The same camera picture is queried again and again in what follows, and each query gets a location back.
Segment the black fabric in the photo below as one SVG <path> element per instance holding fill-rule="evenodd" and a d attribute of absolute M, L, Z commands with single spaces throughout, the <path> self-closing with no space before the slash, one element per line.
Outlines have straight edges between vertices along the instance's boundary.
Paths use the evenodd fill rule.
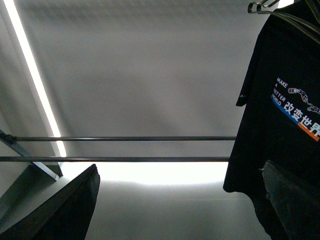
<path fill-rule="evenodd" d="M 305 1 L 276 11 L 319 27 Z M 256 41 L 236 103 L 246 107 L 223 189 L 251 198 L 258 220 L 273 240 L 289 238 L 266 198 L 261 171 L 266 160 L 320 186 L 319 63 L 320 45 L 271 15 Z"/>
<path fill-rule="evenodd" d="M 320 239 L 320 190 L 271 161 L 263 168 L 272 205 L 291 240 Z"/>
<path fill-rule="evenodd" d="M 84 240 L 95 210 L 99 186 L 100 176 L 93 164 L 0 234 L 0 240 Z"/>

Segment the fluorescent light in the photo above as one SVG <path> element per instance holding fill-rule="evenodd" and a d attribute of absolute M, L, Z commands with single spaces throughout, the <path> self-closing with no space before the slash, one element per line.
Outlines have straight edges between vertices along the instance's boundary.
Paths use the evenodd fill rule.
<path fill-rule="evenodd" d="M 278 9 L 284 8 L 288 5 L 291 5 L 295 2 L 295 0 L 280 0 Z"/>
<path fill-rule="evenodd" d="M 102 181 L 143 185 L 194 185 L 221 182 L 227 162 L 65 162 L 63 176 L 74 179 L 93 163 Z"/>
<path fill-rule="evenodd" d="M 18 15 L 15 3 L 13 0 L 4 0 L 4 4 L 5 7 L 8 11 L 10 20 L 12 22 L 15 34 L 18 38 L 18 41 L 20 43 L 26 64 L 29 68 L 30 74 L 32 76 L 36 91 L 39 95 L 41 104 L 44 108 L 44 112 L 46 114 L 46 117 L 49 121 L 50 127 L 52 129 L 52 133 L 54 137 L 61 137 L 54 113 L 52 112 L 44 85 L 42 83 L 41 77 L 40 77 L 40 73 L 35 61 L 35 58 L 32 54 L 25 30 L 22 26 L 20 17 Z M 57 146 L 60 152 L 61 157 L 66 157 L 67 153 L 66 153 L 66 149 L 65 146 L 63 144 L 63 142 L 57 142 Z"/>

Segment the metal rod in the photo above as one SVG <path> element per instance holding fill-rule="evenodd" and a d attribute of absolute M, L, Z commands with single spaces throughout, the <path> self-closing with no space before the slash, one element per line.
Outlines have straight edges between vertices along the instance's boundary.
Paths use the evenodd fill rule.
<path fill-rule="evenodd" d="M 93 137 L 14 137 L 17 142 L 54 141 L 234 141 L 235 136 L 93 136 Z"/>
<path fill-rule="evenodd" d="M 228 162 L 225 156 L 190 156 L 190 157 L 46 157 L 46 156 L 0 156 L 0 162 Z"/>
<path fill-rule="evenodd" d="M 17 154 L 20 155 L 20 156 L 14 157 L 14 158 L 32 158 L 32 155 L 27 150 L 25 150 L 21 145 L 19 145 L 16 142 L 12 143 L 9 139 L 6 139 L 5 136 L 7 136 L 7 134 L 5 134 L 2 130 L 0 130 L 0 141 L 3 142 L 5 145 L 7 145 L 9 148 L 11 148 L 13 151 L 15 151 Z M 48 168 L 46 165 L 44 165 L 41 161 L 30 160 L 30 161 L 24 161 L 24 162 L 30 162 L 32 165 L 41 169 L 44 173 L 49 175 L 55 181 L 57 181 L 59 179 L 58 174 L 53 172 L 50 168 Z"/>

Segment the chain graphic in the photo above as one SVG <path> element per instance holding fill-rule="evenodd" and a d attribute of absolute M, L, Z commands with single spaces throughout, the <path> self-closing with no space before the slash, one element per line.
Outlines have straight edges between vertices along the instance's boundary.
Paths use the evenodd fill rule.
<path fill-rule="evenodd" d="M 308 96 L 305 91 L 298 89 L 298 88 L 291 87 L 288 89 L 288 93 L 289 94 L 300 94 L 302 101 L 309 105 L 307 110 L 309 112 L 314 112 L 314 113 L 317 113 L 320 115 L 320 108 L 318 108 L 317 106 L 314 106 L 312 103 L 309 103 Z"/>

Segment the clothes rail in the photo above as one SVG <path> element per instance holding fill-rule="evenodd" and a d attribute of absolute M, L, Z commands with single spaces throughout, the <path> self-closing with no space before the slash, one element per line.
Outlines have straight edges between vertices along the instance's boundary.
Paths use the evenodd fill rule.
<path fill-rule="evenodd" d="M 55 141 L 234 141 L 235 136 L 92 136 L 92 137 L 18 137 L 7 134 L 4 138 L 12 142 L 55 142 Z"/>
<path fill-rule="evenodd" d="M 117 162 L 117 163 L 142 163 L 142 162 L 228 162 L 225 156 L 190 156 L 190 157 L 46 157 L 46 156 L 0 156 L 0 162 Z"/>

